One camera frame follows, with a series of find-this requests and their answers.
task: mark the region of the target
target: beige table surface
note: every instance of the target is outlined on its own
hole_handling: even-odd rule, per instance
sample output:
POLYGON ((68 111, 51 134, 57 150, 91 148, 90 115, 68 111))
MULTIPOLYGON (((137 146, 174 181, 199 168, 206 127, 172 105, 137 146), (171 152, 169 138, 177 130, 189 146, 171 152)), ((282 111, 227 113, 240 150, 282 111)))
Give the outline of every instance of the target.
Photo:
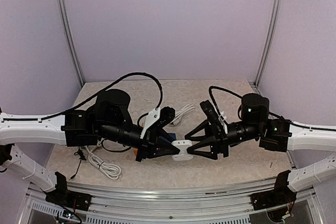
MULTIPOLYGON (((110 82, 86 83, 80 91, 75 104, 107 86, 110 82)), ((188 103, 194 103, 194 113, 183 118, 176 127, 167 126, 168 132, 176 133, 177 139, 196 127, 205 119, 199 103, 209 99, 208 87, 211 85, 231 89, 240 95, 251 93, 252 89, 245 80, 164 80, 163 103, 161 107, 171 106, 176 110, 188 103)), ((140 115, 153 109, 159 100, 159 90, 153 81, 122 81, 114 88, 126 91, 131 96, 129 111, 133 122, 140 115)), ((239 121, 237 109, 240 99, 221 92, 214 91, 218 106, 224 110, 228 122, 239 121)), ((82 107, 86 109, 94 104, 95 99, 82 107)), ((109 153, 103 149, 97 150, 96 155, 106 162, 113 162, 122 168, 122 176, 118 180, 110 180, 95 169, 88 161, 82 162, 79 172, 73 182, 128 187, 128 188, 184 188, 218 186, 233 183, 249 182, 278 175, 279 172, 290 169, 286 153, 266 151, 258 147, 254 140, 230 148, 229 157, 211 159, 194 156, 190 161, 173 161, 170 156, 155 159, 135 161, 133 151, 126 153, 109 153)), ((107 148, 123 148, 119 144, 108 142, 107 148)), ((68 179, 75 173, 79 160, 74 156, 76 147, 55 146, 48 161, 47 168, 57 170, 68 179)))

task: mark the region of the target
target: lavender wall panel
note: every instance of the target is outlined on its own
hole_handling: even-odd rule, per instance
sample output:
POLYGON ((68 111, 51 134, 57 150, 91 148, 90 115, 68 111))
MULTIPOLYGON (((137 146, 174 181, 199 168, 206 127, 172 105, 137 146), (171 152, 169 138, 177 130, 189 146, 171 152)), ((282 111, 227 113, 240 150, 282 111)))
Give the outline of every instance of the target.
MULTIPOLYGON (((71 64, 56 0, 0 0, 0 105, 13 114, 47 114, 71 106, 80 87, 71 64)), ((47 144, 20 146, 43 164, 47 144)), ((15 223, 27 183, 0 174, 3 224, 15 223)))
POLYGON ((66 0, 87 81, 253 80, 273 0, 66 0))
MULTIPOLYGON (((336 125, 335 28, 335 0, 282 0, 260 86, 274 112, 305 123, 336 125)), ((302 167, 327 155, 297 151, 294 159, 302 167)), ((334 223, 336 179, 315 189, 327 223, 334 223)))

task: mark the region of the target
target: white object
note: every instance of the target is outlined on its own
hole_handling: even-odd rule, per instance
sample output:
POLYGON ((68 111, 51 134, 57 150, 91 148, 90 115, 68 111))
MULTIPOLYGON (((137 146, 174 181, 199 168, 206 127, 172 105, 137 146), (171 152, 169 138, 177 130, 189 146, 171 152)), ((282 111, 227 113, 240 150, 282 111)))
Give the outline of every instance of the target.
POLYGON ((43 118, 46 115, 0 114, 0 145, 14 143, 49 143, 66 145, 65 132, 61 131, 65 116, 43 121, 4 121, 3 118, 43 118))
MULTIPOLYGON (((336 129, 336 126, 321 126, 321 125, 309 125, 294 122, 295 124, 336 129)), ((319 150, 336 152, 336 131, 319 131, 312 129, 304 129, 301 127, 291 125, 289 132, 292 133, 292 137, 288 138, 287 150, 319 150)))
POLYGON ((227 125, 226 123, 224 123, 224 121, 227 119, 227 116, 224 115, 224 111, 221 112, 218 119, 221 122, 222 126, 224 126, 224 131, 227 134, 227 125))
POLYGON ((155 108, 148 112, 146 116, 145 125, 143 126, 140 138, 143 139, 145 137, 146 131, 150 126, 152 126, 159 118, 160 118, 160 108, 155 108))
POLYGON ((195 111, 195 105, 193 104, 187 104, 186 106, 184 106, 183 108, 181 108, 179 111, 177 111, 175 113, 175 117, 174 119, 170 122, 170 124, 177 126, 181 123, 182 121, 182 117, 185 115, 188 115, 192 112, 195 111))
POLYGON ((288 187, 291 191, 300 191, 334 177, 335 175, 336 153, 333 153, 317 163, 301 169, 292 170, 288 175, 288 187))
POLYGON ((56 189, 57 177, 54 173, 37 164, 16 145, 12 146, 10 152, 12 160, 5 161, 2 167, 20 173, 24 176, 22 179, 34 183, 47 193, 56 189))
POLYGON ((90 150, 87 146, 85 149, 88 151, 88 161, 91 165, 93 165, 96 169, 101 171, 105 176, 109 179, 116 180, 119 178, 121 174, 121 168, 118 165, 106 163, 100 157, 93 154, 93 152, 99 148, 99 145, 95 146, 92 150, 90 150))
POLYGON ((190 140, 175 140, 172 142, 172 145, 180 149, 180 152, 176 155, 173 155, 173 160, 175 161, 187 161, 191 160, 194 156, 187 152, 187 148, 193 145, 193 142, 190 140))

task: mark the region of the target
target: ventilation grille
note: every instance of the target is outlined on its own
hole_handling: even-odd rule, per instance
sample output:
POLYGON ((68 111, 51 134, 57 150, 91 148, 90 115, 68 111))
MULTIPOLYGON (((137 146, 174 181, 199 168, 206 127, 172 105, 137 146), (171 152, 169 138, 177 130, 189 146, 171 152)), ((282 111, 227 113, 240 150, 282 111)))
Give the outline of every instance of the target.
MULTIPOLYGON (((89 224, 145 224, 145 223, 153 223, 153 222, 127 222, 127 221, 125 222, 121 220, 111 220, 107 218, 87 215, 86 223, 89 223, 89 224)), ((250 224, 250 223, 251 223, 250 218, 248 216, 235 218, 235 219, 232 219, 232 218, 223 219, 223 220, 218 220, 216 222, 200 222, 200 221, 193 222, 193 224, 250 224)))
MULTIPOLYGON (((63 209, 58 208, 54 205, 50 206, 46 204, 45 202, 35 201, 33 203, 33 209, 39 212, 43 212, 48 215, 62 216, 63 209)), ((147 223, 153 223, 151 221, 137 221, 137 222, 128 222, 128 221, 122 221, 122 220, 113 220, 109 218, 104 218, 100 216, 94 216, 92 214, 86 215, 86 221, 87 224, 147 224, 147 223)), ((244 216, 240 218, 229 218, 229 219, 222 219, 217 220, 216 222, 204 222, 204 221, 194 221, 193 224, 250 224, 250 218, 249 216, 244 216)))
POLYGON ((49 205, 46 205, 44 203, 37 202, 37 201, 33 203, 33 209, 39 212, 44 212, 45 214, 53 215, 53 216, 57 216, 57 214, 61 216, 63 213, 62 209, 57 209, 54 206, 49 206, 49 205))

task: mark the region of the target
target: coiled white cable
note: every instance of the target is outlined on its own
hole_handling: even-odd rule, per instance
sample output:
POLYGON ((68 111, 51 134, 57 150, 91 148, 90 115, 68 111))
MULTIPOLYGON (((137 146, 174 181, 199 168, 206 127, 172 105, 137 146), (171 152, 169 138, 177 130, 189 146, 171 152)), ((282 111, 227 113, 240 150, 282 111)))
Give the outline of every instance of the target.
POLYGON ((174 119, 170 122, 170 124, 177 126, 182 121, 182 117, 194 112, 195 105, 193 104, 187 104, 183 108, 181 108, 179 111, 176 112, 174 119))
POLYGON ((99 147, 100 146, 97 145, 92 150, 89 150, 89 148, 85 146, 85 149, 88 151, 89 163, 104 173, 105 176, 107 176, 109 179, 117 180, 121 174, 120 166, 111 163, 105 163, 105 161, 103 161, 100 157, 93 154, 93 152, 99 147))

